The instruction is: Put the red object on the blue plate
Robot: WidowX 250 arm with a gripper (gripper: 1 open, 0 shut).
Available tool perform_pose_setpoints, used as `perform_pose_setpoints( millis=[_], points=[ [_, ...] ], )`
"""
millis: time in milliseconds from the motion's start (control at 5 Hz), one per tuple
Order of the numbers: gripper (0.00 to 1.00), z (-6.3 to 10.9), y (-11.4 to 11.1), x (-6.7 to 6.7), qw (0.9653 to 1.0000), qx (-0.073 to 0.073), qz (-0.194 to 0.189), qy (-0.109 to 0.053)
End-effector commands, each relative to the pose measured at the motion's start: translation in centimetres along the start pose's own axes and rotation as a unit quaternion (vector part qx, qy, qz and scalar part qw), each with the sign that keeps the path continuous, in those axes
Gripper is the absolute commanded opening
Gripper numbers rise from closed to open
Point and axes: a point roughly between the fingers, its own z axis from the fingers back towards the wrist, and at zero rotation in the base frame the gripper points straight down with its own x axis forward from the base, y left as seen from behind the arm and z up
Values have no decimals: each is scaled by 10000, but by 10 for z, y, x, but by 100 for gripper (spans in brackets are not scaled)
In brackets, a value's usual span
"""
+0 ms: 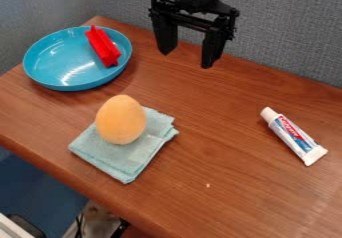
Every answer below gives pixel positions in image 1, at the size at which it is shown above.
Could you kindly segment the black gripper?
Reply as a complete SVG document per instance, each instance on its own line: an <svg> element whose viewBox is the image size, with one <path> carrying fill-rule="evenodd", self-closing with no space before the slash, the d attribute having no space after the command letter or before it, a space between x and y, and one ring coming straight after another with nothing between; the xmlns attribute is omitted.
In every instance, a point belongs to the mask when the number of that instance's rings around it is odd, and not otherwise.
<svg viewBox="0 0 342 238"><path fill-rule="evenodd" d="M159 51L167 55L178 46L178 27L206 33L202 43L202 67L221 58L226 40L234 38L237 8L221 0L151 0L150 17Z"/></svg>

